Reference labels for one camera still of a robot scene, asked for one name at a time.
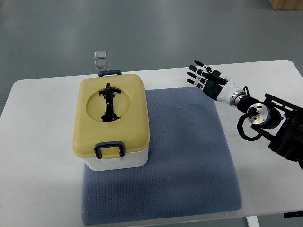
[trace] robot finger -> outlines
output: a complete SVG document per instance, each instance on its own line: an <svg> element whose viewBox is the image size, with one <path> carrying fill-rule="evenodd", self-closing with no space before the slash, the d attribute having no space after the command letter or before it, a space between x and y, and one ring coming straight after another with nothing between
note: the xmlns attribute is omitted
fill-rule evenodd
<svg viewBox="0 0 303 227"><path fill-rule="evenodd" d="M200 83L198 83L198 82L194 82L194 81L191 80L191 79L187 79L186 81L187 81L188 83L191 83L191 84L195 85L197 88L203 90L203 87L204 87L204 86L203 86L202 84L200 84Z"/></svg>
<svg viewBox="0 0 303 227"><path fill-rule="evenodd" d="M207 82L207 80L203 77L197 76L196 74L192 73L192 72L187 72L187 74L195 79L197 79L198 81L200 81L202 84L205 84Z"/></svg>

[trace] white table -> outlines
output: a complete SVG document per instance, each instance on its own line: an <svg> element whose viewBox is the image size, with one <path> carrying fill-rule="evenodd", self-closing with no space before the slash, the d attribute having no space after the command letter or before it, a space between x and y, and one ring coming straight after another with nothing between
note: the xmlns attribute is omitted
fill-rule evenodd
<svg viewBox="0 0 303 227"><path fill-rule="evenodd" d="M303 107L303 79L286 60L213 66L263 101L270 93ZM187 68L136 72L146 89L189 87ZM79 84L97 75L17 81L0 118L0 226L82 227L84 163L72 151ZM152 225L303 210L303 171L267 146L243 140L240 111L216 102L239 179L239 211L102 226ZM247 134L252 131L247 125Z"/></svg>

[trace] gray mat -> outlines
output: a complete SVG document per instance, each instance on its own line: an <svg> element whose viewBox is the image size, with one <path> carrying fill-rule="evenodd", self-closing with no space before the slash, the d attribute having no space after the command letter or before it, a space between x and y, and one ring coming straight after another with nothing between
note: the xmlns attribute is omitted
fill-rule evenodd
<svg viewBox="0 0 303 227"><path fill-rule="evenodd" d="M213 100L198 88L146 91L151 141L142 167L83 176L87 225L238 210L238 179Z"/></svg>

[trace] food container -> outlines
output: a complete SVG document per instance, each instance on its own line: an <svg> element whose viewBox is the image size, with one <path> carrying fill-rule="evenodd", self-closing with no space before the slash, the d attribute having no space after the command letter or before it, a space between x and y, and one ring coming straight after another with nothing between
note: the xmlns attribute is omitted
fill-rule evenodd
<svg viewBox="0 0 303 227"><path fill-rule="evenodd" d="M144 84L135 74L81 82L73 150L94 171L143 166L149 120Z"/></svg>

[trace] black cable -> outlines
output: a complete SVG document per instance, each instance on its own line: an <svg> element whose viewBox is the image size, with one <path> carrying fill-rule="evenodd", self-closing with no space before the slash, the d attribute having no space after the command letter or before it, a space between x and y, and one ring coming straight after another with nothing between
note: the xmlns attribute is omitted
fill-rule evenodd
<svg viewBox="0 0 303 227"><path fill-rule="evenodd" d="M254 108L251 108L248 113L242 115L240 118L239 118L239 121L238 121L238 124L237 124L237 129L238 129L238 133L239 135L245 139L245 140L248 140L248 141L256 141L258 139L260 139L262 137L262 135L259 133L257 136L255 137L249 137L247 135L245 135L245 132L244 132L244 129L243 129L243 124L244 124L244 121L246 118L248 117L253 117L253 116L256 116L258 113L256 110L254 110Z"/></svg>
<svg viewBox="0 0 303 227"><path fill-rule="evenodd" d="M250 95L250 91L248 91L248 87L247 86L244 86L243 91L245 91L248 96Z"/></svg>

